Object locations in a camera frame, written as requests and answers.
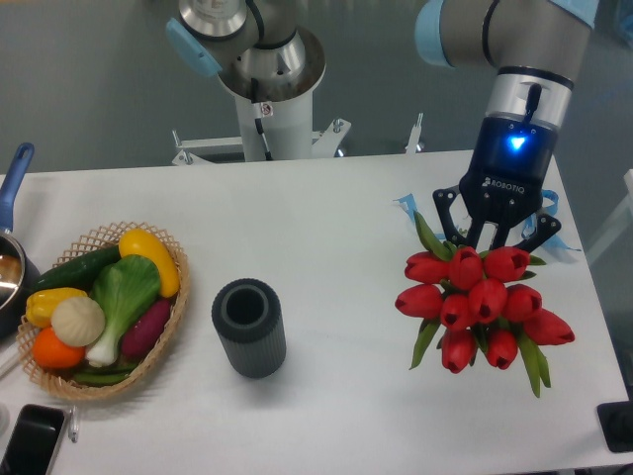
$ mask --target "yellow bell pepper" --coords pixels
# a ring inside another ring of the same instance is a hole
[[[160,295],[169,299],[180,289],[180,276],[174,259],[158,237],[140,228],[126,231],[119,240],[119,254],[141,255],[151,260],[160,276]]]
[[[26,317],[36,327],[45,329],[50,326],[50,317],[60,302],[70,297],[87,297],[83,290],[71,287],[47,289],[36,292],[27,299]]]

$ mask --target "white table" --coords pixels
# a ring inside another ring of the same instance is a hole
[[[547,347],[553,388],[536,399],[520,359],[483,357],[453,375],[429,349],[408,371],[419,325],[396,297],[421,249],[393,200],[409,192],[439,230],[431,192],[457,183],[469,152],[30,174],[15,237],[41,269],[99,225],[147,221],[190,258],[190,305],[171,352],[136,390],[86,405],[79,442],[53,473],[493,474],[615,465],[595,407],[622,401],[582,253],[554,257],[530,285],[577,341]],[[580,240],[553,162],[563,239]],[[210,318],[228,282],[280,297],[288,356],[252,381],[228,364]],[[14,370],[0,382],[12,423],[26,403],[60,405]],[[4,449],[9,434],[0,438]]]

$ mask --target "purple sweet potato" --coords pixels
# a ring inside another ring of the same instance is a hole
[[[136,361],[145,358],[165,330],[170,312],[168,300],[157,300],[124,334],[121,354],[127,359]]]

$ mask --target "saucepan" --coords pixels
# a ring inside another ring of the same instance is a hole
[[[11,236],[13,205],[34,152],[31,143],[18,146],[0,187],[0,338],[18,329],[27,299],[40,277],[20,243]]]

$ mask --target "woven basket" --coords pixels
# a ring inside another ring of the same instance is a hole
[[[31,349],[35,341],[35,337],[40,329],[31,325],[25,317],[22,317],[22,324],[18,328],[17,341],[19,345],[20,361],[22,362],[24,371],[29,375],[31,381],[40,385],[45,391],[49,392],[56,398],[65,399],[67,401],[95,401],[110,398],[127,390],[133,386],[136,381],[147,374],[156,361],[158,361],[165,350],[165,346],[168,341],[176,333],[178,324],[180,324],[180,321],[185,314],[190,289],[187,255],[184,253],[180,243],[169,235],[166,230],[159,230],[147,223],[142,223],[140,225],[136,223],[112,223],[107,227],[101,227],[98,230],[91,230],[87,235],[82,235],[77,242],[74,242],[70,249],[63,253],[53,267],[63,264],[64,262],[85,254],[86,252],[90,252],[91,250],[116,244],[119,242],[121,235],[125,231],[134,228],[141,228],[158,237],[167,247],[169,254],[176,262],[180,278],[180,290],[171,307],[171,317],[169,318],[167,325],[165,325],[165,330],[154,348],[135,368],[130,376],[121,383],[104,387],[83,386],[74,381],[68,381],[60,376],[48,373],[38,366],[38,364],[33,360]]]

